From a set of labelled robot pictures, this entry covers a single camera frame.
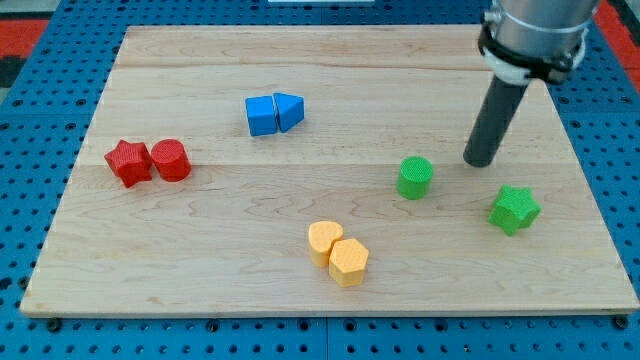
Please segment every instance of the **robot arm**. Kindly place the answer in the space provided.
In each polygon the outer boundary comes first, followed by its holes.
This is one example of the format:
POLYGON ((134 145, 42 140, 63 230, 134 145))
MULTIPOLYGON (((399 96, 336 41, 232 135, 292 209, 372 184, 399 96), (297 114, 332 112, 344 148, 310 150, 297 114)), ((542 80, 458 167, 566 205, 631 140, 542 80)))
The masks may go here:
POLYGON ((493 1, 478 47, 494 78, 467 142, 467 163, 491 163, 532 79, 559 84, 578 67, 598 1, 493 1))

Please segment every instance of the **red star block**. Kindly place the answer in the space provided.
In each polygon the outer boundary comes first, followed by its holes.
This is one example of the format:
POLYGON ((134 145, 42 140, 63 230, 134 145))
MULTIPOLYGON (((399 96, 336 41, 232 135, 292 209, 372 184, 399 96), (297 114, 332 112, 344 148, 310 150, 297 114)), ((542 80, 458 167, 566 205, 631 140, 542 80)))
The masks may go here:
POLYGON ((144 143, 120 140, 115 149, 104 156, 113 174, 129 188, 138 181, 151 180, 151 156, 144 143))
POLYGON ((191 164, 182 143, 175 139, 162 140, 151 149, 151 159, 166 181, 180 181, 191 172, 191 164))

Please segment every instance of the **blue cube block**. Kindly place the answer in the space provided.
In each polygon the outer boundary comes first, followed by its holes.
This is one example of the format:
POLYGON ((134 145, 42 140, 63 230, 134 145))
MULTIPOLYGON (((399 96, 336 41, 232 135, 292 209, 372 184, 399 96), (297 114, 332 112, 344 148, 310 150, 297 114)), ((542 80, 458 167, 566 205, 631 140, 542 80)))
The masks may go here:
POLYGON ((249 132, 251 136, 275 134, 278 132, 276 109, 271 96, 260 96, 245 100, 249 132))
POLYGON ((304 99, 302 97, 275 93, 273 98, 278 110, 280 131, 287 132, 304 119, 304 99))

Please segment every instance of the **wooden board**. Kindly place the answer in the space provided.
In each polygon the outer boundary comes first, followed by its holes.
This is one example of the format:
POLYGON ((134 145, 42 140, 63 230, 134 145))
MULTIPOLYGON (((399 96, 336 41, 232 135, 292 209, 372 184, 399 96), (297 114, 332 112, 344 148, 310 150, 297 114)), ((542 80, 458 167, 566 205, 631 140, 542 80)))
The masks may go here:
POLYGON ((475 26, 132 27, 22 302, 34 317, 492 316, 627 313, 639 303, 544 84, 495 164, 462 150, 491 73, 475 26), (306 119, 249 136, 244 99, 303 95, 306 119), (177 137, 183 182, 125 189, 103 155, 177 137), (427 198, 394 185, 435 166, 427 198), (507 237, 502 184, 543 212, 507 237), (343 289, 308 257, 321 219, 370 250, 343 289))

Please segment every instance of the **yellow hexagon block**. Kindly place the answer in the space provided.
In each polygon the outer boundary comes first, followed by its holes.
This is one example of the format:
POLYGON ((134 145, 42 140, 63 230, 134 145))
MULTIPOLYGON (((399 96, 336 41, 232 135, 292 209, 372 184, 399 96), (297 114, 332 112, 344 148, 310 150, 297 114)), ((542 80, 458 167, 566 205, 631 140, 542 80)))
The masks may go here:
POLYGON ((333 221, 318 221, 309 226, 309 246, 311 261, 314 265, 329 265, 329 254, 336 241, 342 240, 342 225, 333 221))
POLYGON ((335 243, 329 258, 329 275, 340 286, 362 284, 369 250, 356 239, 335 243))

